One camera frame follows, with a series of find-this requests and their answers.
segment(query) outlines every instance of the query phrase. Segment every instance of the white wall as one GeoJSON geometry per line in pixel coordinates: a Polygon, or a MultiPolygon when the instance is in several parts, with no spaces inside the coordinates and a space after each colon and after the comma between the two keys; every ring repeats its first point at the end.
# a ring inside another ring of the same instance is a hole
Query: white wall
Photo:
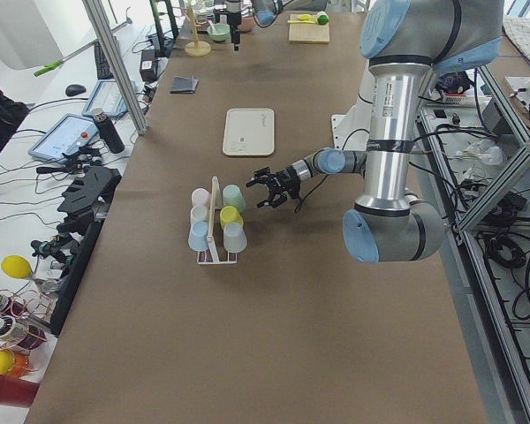
{"type": "Polygon", "coordinates": [[[61,57],[33,1],[0,0],[0,59],[12,69],[48,64],[61,57]]]}
{"type": "Polygon", "coordinates": [[[43,30],[49,31],[62,56],[96,38],[80,0],[34,0],[34,3],[45,22],[43,30]]]}

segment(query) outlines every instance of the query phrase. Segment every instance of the robotic hand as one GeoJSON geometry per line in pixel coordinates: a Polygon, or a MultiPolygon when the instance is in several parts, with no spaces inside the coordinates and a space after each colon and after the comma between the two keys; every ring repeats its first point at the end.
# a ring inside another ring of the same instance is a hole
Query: robotic hand
{"type": "MultiPolygon", "coordinates": [[[[297,182],[318,173],[350,172],[353,155],[358,162],[352,169],[362,173],[365,185],[344,214],[344,242],[352,257],[416,261],[433,254],[443,241],[442,220],[405,187],[420,84],[428,72],[464,71],[492,61],[503,6],[503,0],[378,0],[367,15],[360,48],[375,77],[366,151],[321,150],[281,171],[288,183],[267,171],[249,185],[262,183],[297,198],[297,182]],[[328,160],[321,164],[324,156],[328,160]]],[[[276,207],[285,200],[277,194],[260,205],[276,207]]]]}

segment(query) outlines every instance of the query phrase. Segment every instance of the white cup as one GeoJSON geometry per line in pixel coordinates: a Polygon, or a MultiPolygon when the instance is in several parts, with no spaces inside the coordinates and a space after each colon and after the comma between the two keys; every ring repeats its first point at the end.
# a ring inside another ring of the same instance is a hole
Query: white cup
{"type": "Polygon", "coordinates": [[[193,206],[191,209],[191,225],[198,223],[199,221],[208,222],[209,211],[204,205],[193,206]]]}
{"type": "Polygon", "coordinates": [[[191,225],[188,233],[188,245],[194,252],[206,252],[208,250],[208,223],[199,221],[191,225]]]}
{"type": "Polygon", "coordinates": [[[240,223],[228,223],[223,228],[223,247],[231,254],[238,254],[247,247],[247,237],[240,223]]]}
{"type": "Polygon", "coordinates": [[[233,206],[240,214],[246,211],[246,200],[237,185],[230,184],[222,190],[224,206],[233,206]]]}
{"type": "Polygon", "coordinates": [[[191,201],[193,206],[203,205],[208,208],[210,206],[211,197],[210,192],[206,188],[199,187],[191,194],[191,201]]]}

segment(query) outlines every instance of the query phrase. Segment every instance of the aluminum pole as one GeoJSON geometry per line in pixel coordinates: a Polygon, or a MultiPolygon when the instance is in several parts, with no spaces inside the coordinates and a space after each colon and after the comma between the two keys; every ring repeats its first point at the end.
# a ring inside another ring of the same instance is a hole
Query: aluminum pole
{"type": "Polygon", "coordinates": [[[95,29],[100,47],[104,55],[106,55],[110,69],[114,74],[114,79],[127,106],[127,110],[132,116],[135,129],[139,135],[145,134],[148,129],[147,122],[135,96],[135,87],[130,81],[130,77],[125,70],[124,61],[117,51],[117,45],[110,31],[110,23],[106,16],[106,11],[102,7],[102,2],[101,0],[82,0],[82,3],[87,10],[88,18],[92,27],[95,29]]]}

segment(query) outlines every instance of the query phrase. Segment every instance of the wooden board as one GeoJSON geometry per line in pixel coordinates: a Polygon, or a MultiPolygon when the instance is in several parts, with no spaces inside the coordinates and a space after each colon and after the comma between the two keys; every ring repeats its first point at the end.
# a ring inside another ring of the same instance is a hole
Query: wooden board
{"type": "MultiPolygon", "coordinates": [[[[292,14],[291,20],[298,20],[298,14],[292,14]]],[[[329,23],[326,25],[289,24],[289,42],[309,42],[313,44],[329,43],[329,23]]]]}

